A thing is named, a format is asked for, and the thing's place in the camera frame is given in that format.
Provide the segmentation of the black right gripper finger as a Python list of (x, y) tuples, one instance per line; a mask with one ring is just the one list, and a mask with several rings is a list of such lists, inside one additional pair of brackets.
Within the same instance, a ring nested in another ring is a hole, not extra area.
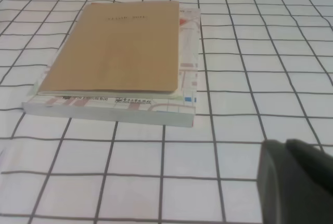
[(303, 141), (264, 141), (257, 187), (263, 223), (332, 223), (332, 156)]

